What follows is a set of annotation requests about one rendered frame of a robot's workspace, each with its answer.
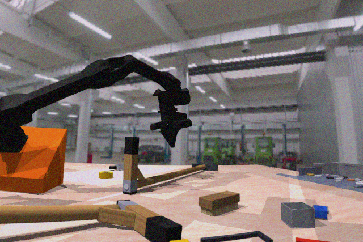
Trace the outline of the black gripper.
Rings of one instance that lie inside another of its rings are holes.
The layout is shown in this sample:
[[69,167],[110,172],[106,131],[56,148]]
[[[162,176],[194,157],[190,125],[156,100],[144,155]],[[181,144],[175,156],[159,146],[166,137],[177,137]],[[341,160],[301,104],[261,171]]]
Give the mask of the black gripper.
[[176,136],[182,128],[192,126],[190,119],[176,119],[178,109],[175,106],[161,107],[158,113],[161,114],[161,121],[150,125],[150,131],[161,129],[159,132],[171,147],[175,147]]

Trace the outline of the dark grey l-shaped bar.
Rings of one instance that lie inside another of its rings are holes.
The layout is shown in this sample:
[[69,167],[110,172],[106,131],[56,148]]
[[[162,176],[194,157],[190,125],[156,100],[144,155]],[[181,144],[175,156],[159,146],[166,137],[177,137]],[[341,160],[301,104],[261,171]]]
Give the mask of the dark grey l-shaped bar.
[[263,234],[261,231],[252,231],[246,233],[236,233],[233,235],[223,235],[223,236],[212,236],[212,237],[201,237],[200,242],[223,242],[229,240],[246,239],[249,237],[259,237],[265,242],[273,242],[273,240]]

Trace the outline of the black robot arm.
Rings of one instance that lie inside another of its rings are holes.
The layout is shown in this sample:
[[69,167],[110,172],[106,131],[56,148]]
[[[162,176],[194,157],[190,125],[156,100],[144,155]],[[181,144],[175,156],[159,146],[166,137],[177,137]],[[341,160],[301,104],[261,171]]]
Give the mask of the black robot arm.
[[22,125],[33,121],[32,114],[49,104],[60,101],[85,89],[101,89],[137,73],[162,86],[166,91],[155,90],[159,107],[189,104],[187,88],[172,74],[159,71],[132,55],[97,60],[79,74],[50,84],[28,94],[12,94],[0,98],[0,152],[20,153],[28,139]]

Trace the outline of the yellow ring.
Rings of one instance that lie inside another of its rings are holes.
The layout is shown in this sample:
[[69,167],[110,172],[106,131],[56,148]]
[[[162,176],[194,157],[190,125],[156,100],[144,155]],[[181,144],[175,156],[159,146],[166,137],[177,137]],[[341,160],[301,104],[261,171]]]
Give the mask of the yellow ring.
[[101,172],[99,172],[99,178],[111,179],[111,178],[113,178],[113,172],[101,171]]

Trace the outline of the blue-handled scraper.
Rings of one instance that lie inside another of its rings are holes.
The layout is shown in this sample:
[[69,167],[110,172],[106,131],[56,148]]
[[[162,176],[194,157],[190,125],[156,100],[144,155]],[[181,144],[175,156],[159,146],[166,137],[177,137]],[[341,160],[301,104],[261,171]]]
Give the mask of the blue-handled scraper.
[[313,205],[313,208],[315,208],[315,217],[316,218],[327,219],[327,215],[328,215],[327,212],[329,212],[328,206]]

